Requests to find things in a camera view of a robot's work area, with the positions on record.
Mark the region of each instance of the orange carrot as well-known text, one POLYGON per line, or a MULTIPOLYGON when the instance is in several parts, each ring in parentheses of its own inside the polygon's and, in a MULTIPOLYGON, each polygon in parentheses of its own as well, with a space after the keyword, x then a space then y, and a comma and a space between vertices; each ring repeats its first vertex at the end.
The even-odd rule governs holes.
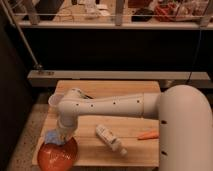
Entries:
POLYGON ((143 132, 138 136, 138 140, 148 140, 148 139, 156 139, 156 138, 159 138, 159 132, 156 130, 143 132))

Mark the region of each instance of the bottle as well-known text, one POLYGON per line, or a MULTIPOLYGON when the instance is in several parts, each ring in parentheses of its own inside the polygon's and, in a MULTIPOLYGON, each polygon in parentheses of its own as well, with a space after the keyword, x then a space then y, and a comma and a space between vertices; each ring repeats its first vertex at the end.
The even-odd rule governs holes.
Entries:
POLYGON ((118 151, 121 156, 125 156, 127 154, 127 150, 123 148, 121 140, 117 138, 108 128, 104 125, 97 125, 95 129, 98 137, 104 141, 104 143, 109 146, 112 151, 118 151))

